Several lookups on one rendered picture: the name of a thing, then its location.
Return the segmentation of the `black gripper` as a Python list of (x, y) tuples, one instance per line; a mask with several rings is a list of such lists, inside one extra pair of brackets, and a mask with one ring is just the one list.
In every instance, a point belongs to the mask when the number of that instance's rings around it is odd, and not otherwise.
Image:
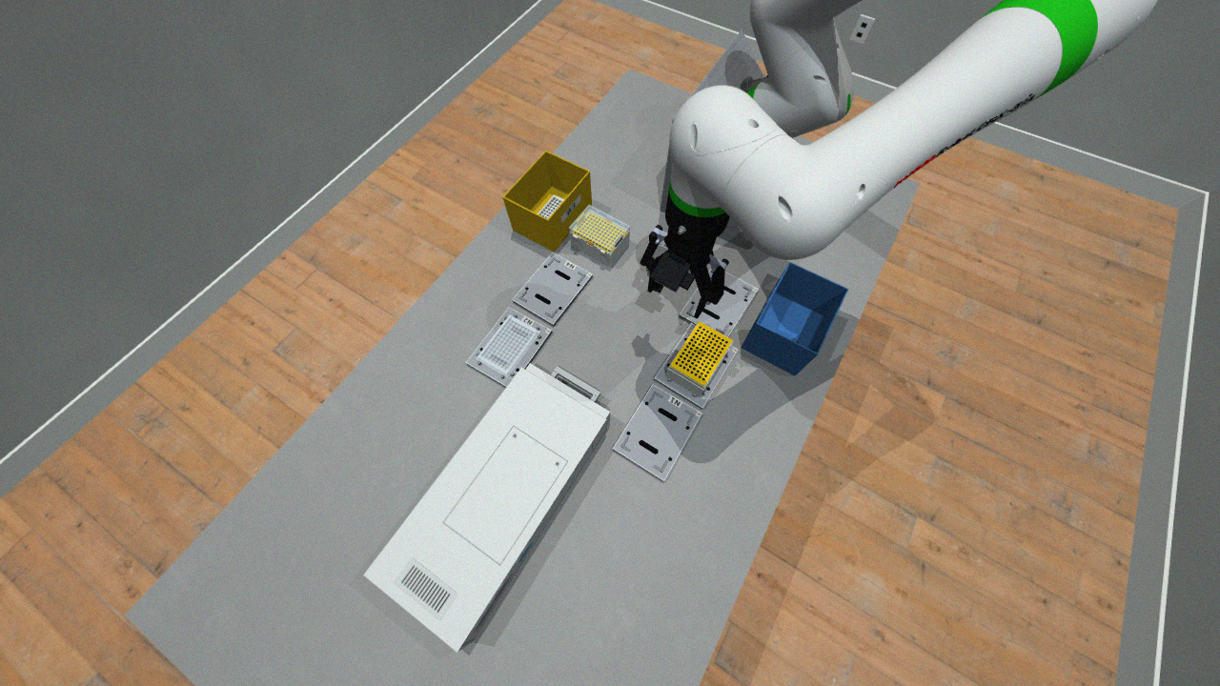
[[(710, 305), (711, 301), (714, 305), (719, 305), (721, 295), (723, 295), (723, 275), (726, 273), (730, 261), (727, 259), (719, 260), (714, 258), (712, 247), (716, 238), (704, 242), (684, 240), (682, 237), (673, 234), (671, 229), (669, 229), (669, 233), (664, 232), (662, 226), (658, 225), (658, 227), (655, 227), (655, 229), (653, 229), (649, 234), (649, 244), (647, 247), (647, 251), (643, 254), (643, 259), (640, 260), (640, 264), (647, 266), (647, 271), (651, 276), (653, 270), (658, 269), (658, 262), (660, 262), (660, 259), (662, 258), (662, 253), (660, 253), (658, 259), (651, 258), (653, 253), (658, 250), (658, 245), (661, 240), (665, 240), (665, 247), (669, 248), (669, 253), (675, 251), (678, 253), (680, 256), (691, 259), (688, 262), (691, 264), (691, 273), (695, 276), (695, 283), (698, 286), (699, 294), (702, 295), (699, 305), (695, 309), (695, 319), (699, 319), (702, 310), (704, 310), (705, 305)], [(711, 280), (708, 272), (708, 264), (710, 264), (712, 269)], [(654, 281), (650, 276), (647, 292), (651, 293), (651, 291), (658, 287), (658, 281)]]

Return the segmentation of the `blue bin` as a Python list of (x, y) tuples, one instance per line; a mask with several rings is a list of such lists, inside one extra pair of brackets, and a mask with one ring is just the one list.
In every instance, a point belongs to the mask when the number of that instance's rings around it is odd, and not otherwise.
[(845, 293), (848, 288), (789, 262), (741, 348), (797, 376), (817, 356)]

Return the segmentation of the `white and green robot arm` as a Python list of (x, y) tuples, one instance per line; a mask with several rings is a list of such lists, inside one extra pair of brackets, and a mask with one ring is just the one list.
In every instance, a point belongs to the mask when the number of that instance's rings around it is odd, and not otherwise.
[(1157, 4), (1003, 0), (894, 92), (802, 145), (794, 135), (849, 112), (834, 16), (860, 1), (752, 0), (766, 77), (695, 92), (671, 127), (665, 220), (677, 237), (711, 240), (731, 217), (775, 259), (824, 251), (941, 153), (1118, 48)]

